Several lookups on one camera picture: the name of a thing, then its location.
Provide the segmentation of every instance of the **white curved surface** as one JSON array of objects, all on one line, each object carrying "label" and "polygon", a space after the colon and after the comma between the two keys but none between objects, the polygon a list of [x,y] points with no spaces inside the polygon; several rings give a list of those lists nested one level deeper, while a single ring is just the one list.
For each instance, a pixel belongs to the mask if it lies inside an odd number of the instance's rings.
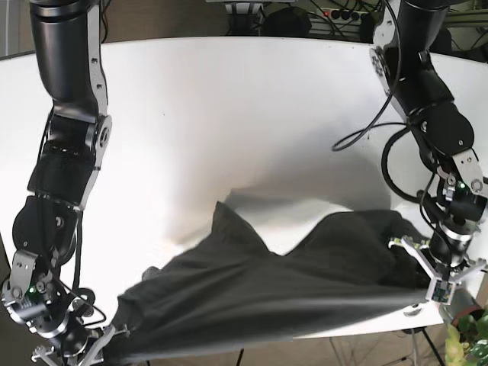
[{"label": "white curved surface", "polygon": [[[267,197],[269,205],[259,210],[246,199],[239,210],[276,252],[293,247],[292,233],[306,233],[324,214],[344,207],[398,208],[428,233],[418,207],[391,197],[380,175],[381,150],[398,128],[383,127],[351,149],[330,151],[338,138],[369,123],[384,102],[368,49],[250,37],[103,47],[114,128],[85,211],[81,283],[95,291],[109,319],[116,296],[147,267],[163,266],[205,234],[216,201],[232,190]],[[436,55],[433,61],[474,126],[475,148],[488,172],[488,66]],[[34,56],[2,61],[0,80],[0,232],[11,259],[12,223],[27,196],[51,100]],[[400,118],[388,108],[381,120]],[[417,151],[407,136],[390,158],[394,180],[412,193],[429,178]],[[276,205],[283,197],[284,204]],[[471,256],[487,258],[485,242],[483,232]],[[72,268],[72,262],[63,267],[68,282]],[[473,294],[481,278],[469,280]],[[440,321],[437,310],[426,307],[415,318],[398,312],[321,335]]]}]

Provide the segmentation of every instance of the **dark gray cloth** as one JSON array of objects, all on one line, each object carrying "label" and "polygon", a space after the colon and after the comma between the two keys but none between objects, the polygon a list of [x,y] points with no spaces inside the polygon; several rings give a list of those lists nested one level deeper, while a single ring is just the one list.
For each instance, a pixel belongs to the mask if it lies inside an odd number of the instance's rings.
[{"label": "dark gray cloth", "polygon": [[423,302],[416,262],[387,248],[391,236],[403,235],[419,239],[395,211],[334,213],[279,256],[218,203],[206,239],[119,297],[112,323],[127,324],[131,334],[110,343],[108,359],[228,352]]}]

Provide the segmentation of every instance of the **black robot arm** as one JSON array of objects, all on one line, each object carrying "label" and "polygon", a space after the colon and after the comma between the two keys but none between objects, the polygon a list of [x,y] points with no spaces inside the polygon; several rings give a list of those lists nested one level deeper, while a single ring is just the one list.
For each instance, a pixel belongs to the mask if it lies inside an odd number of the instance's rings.
[{"label": "black robot arm", "polygon": [[[390,0],[398,33],[392,14],[385,9],[374,31],[371,50],[371,61],[385,92],[392,94],[392,104],[406,122],[406,129],[387,143],[382,158],[383,174],[393,191],[420,204],[422,214],[425,211],[431,221],[434,234],[424,253],[418,248],[408,250],[418,255],[420,262],[429,262],[424,264],[429,267],[426,271],[431,278],[440,278],[438,288],[433,285],[428,294],[428,300],[440,303],[450,303],[456,284],[465,274],[486,265],[484,260],[471,261],[466,253],[488,197],[488,185],[473,150],[474,130],[454,104],[454,97],[435,71],[429,52],[449,6],[460,2],[464,0]],[[401,67],[397,75],[399,54]],[[432,178],[434,175],[439,178],[437,197],[431,197],[427,191],[416,196],[404,194],[390,179],[388,152],[408,132],[415,137],[420,158],[432,172]],[[401,245],[407,247],[412,243],[407,240]]]},{"label": "black robot arm", "polygon": [[[98,0],[30,0],[30,18],[53,108],[28,183],[32,195],[14,221],[17,251],[2,302],[17,323],[51,342],[51,352],[77,364],[104,337],[83,320],[94,311],[95,295],[78,288],[79,272],[73,289],[59,279],[61,267],[81,245],[82,213],[111,132],[100,7]],[[36,356],[46,358],[46,351]]]}]

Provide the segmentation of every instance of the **floor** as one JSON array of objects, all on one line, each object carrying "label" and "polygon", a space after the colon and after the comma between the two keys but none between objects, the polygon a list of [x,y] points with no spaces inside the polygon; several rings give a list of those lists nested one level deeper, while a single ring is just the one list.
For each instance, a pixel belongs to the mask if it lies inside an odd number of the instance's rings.
[{"label": "floor", "polygon": [[[445,326],[427,329],[432,341],[444,357]],[[439,365],[423,335],[416,336],[422,366]],[[271,343],[260,348],[244,351],[241,366],[382,366],[409,355],[412,351],[410,335],[402,332],[385,332],[369,335],[354,335],[333,339],[336,357],[329,339],[298,339],[293,342]],[[152,366],[234,366],[238,352],[204,357],[174,358],[152,361]],[[399,365],[413,364],[405,360]]]},{"label": "floor", "polygon": [[[21,5],[20,49],[33,49],[28,0]],[[142,40],[161,37],[220,36],[228,30],[226,12],[220,4],[207,4],[205,0],[113,0],[108,12],[108,42]],[[0,268],[5,268],[0,255]],[[443,354],[445,327],[428,329],[439,352]],[[437,365],[422,335],[417,335],[422,365]],[[370,335],[355,335],[333,339],[339,353],[338,360],[329,339],[299,339],[293,342],[279,342],[246,349],[242,366],[266,364],[381,366],[411,352],[411,338],[402,332],[387,332]],[[29,354],[38,338],[25,327],[14,324],[0,307],[0,353],[5,364],[28,364]],[[204,357],[186,357],[153,361],[155,365],[199,365],[233,366],[238,352]]]}]

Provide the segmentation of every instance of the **metal bracket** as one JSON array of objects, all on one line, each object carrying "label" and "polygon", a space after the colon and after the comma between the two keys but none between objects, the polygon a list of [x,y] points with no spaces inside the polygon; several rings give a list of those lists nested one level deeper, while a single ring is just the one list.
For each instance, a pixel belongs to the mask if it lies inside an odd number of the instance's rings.
[{"label": "metal bracket", "polygon": [[10,295],[5,294],[5,304],[20,302],[29,290],[37,255],[18,250],[14,254],[10,273]]},{"label": "metal bracket", "polygon": [[478,159],[474,155],[473,149],[468,149],[452,156],[454,164],[461,175],[464,183],[470,188],[471,192],[478,196],[488,198],[488,185],[484,184],[483,171],[478,164]]},{"label": "metal bracket", "polygon": [[[100,363],[103,358],[101,357],[101,350],[105,347],[114,337],[116,329],[114,326],[110,325],[104,329],[104,334],[93,343],[93,346],[86,353],[85,357],[79,362],[76,359],[72,359],[72,364],[78,366],[90,366],[92,364]],[[39,359],[43,360],[49,366],[59,366],[56,362],[49,358],[49,356],[55,354],[54,347],[51,349],[46,349],[43,345],[36,347],[32,352],[32,357],[30,358],[32,362],[37,362]]]},{"label": "metal bracket", "polygon": [[404,236],[402,239],[392,238],[388,243],[388,248],[391,248],[392,246],[400,246],[404,248],[409,255],[417,260],[425,273],[430,277],[430,284],[427,293],[425,294],[425,298],[426,300],[435,301],[436,303],[450,305],[458,283],[468,275],[486,267],[486,260],[478,259],[475,265],[464,269],[453,278],[450,278],[449,281],[444,281],[442,275],[431,266],[430,262],[420,251],[420,244],[414,243],[412,238],[408,236]]},{"label": "metal bracket", "polygon": [[58,366],[56,362],[51,360],[49,356],[53,355],[55,353],[54,347],[51,347],[50,349],[46,349],[43,345],[39,345],[34,349],[32,352],[32,357],[30,358],[32,362],[37,362],[39,358],[46,362],[49,366]]},{"label": "metal bracket", "polygon": [[105,347],[115,335],[115,327],[110,325],[104,329],[104,335],[100,337],[87,352],[86,356],[78,366],[90,366],[98,353]]}]

